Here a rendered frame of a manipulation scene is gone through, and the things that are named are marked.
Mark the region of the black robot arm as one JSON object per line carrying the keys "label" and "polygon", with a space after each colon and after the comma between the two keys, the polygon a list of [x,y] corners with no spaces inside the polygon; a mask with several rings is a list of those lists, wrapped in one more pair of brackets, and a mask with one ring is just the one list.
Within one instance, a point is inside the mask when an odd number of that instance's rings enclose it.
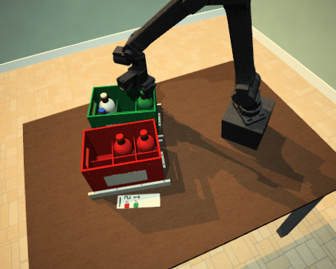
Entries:
{"label": "black robot arm", "polygon": [[227,15],[236,74],[236,90],[231,94],[233,106],[245,125],[265,119],[267,114],[261,107],[261,89],[258,89],[261,76],[254,67],[251,0],[171,0],[144,26],[134,31],[123,47],[116,46],[112,52],[113,61],[117,64],[130,66],[133,62],[127,72],[116,78],[120,89],[129,92],[134,82],[139,85],[146,82],[146,71],[142,71],[146,67],[143,51],[152,42],[189,14],[194,15],[204,6],[216,5],[223,5]]}

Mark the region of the red crate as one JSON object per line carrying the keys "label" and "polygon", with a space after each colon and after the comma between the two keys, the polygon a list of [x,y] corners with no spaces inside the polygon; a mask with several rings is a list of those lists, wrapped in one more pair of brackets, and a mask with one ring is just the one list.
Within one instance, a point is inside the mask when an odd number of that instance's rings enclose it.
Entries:
{"label": "red crate", "polygon": [[[138,153],[141,130],[154,138],[156,151]],[[116,157],[117,134],[131,141],[135,154]],[[81,173],[93,192],[164,180],[158,134],[143,121],[83,130]]]}

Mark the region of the blue bottle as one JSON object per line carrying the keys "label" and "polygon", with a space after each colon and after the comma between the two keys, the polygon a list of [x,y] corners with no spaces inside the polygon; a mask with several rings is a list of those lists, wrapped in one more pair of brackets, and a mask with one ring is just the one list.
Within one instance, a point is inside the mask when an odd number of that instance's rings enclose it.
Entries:
{"label": "blue bottle", "polygon": [[103,107],[102,107],[102,108],[99,108],[98,111],[99,111],[99,115],[109,114],[109,113],[106,112],[105,108],[103,108]]}

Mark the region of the green bottle crate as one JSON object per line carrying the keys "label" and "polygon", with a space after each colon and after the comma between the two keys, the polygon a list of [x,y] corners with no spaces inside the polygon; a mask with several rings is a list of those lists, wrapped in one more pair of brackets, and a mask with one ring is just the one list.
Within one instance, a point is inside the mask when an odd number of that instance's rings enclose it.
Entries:
{"label": "green bottle crate", "polygon": [[[136,90],[131,87],[129,92],[119,88],[118,85],[111,86],[95,86],[93,87],[91,100],[89,104],[89,110],[87,118],[89,123],[94,128],[101,128],[111,125],[118,125],[124,123],[131,123],[136,121],[145,121],[149,119],[155,119],[155,126],[157,134],[159,135],[159,126],[158,126],[158,106],[156,95],[152,92],[151,98],[153,99],[154,109],[150,110],[141,110],[136,111],[137,100],[140,97]],[[99,115],[98,109],[101,101],[100,95],[106,93],[109,99],[112,99],[116,105],[116,113],[109,113]],[[94,112],[93,104],[95,101]],[[135,104],[136,103],[136,104]]]}

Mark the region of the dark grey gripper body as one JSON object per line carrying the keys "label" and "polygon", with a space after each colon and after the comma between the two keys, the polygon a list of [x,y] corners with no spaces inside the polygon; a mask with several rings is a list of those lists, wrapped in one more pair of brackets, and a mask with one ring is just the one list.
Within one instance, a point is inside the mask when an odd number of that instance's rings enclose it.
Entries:
{"label": "dark grey gripper body", "polygon": [[[151,83],[155,82],[155,78],[148,75],[147,66],[142,71],[144,71],[144,70],[146,71],[146,82],[144,82],[142,85],[139,85],[138,83],[134,82],[134,86],[138,87],[139,89],[141,89],[143,91],[147,91],[153,86]],[[138,71],[138,70],[134,70],[134,71],[135,72],[141,72],[141,71]]]}

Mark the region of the white bottle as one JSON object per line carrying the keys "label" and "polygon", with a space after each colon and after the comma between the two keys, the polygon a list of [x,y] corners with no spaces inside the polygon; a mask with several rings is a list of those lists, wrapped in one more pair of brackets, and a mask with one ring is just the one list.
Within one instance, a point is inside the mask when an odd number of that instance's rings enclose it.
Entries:
{"label": "white bottle", "polygon": [[107,113],[116,113],[116,105],[112,99],[109,99],[106,93],[100,95],[101,101],[99,108],[105,108]]}

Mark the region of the white paper pick list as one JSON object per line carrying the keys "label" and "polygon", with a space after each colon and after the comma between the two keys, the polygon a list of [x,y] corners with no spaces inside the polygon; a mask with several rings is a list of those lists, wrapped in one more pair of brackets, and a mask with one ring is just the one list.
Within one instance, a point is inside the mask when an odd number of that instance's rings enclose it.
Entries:
{"label": "white paper pick list", "polygon": [[136,194],[118,196],[119,208],[160,207],[160,194]]}

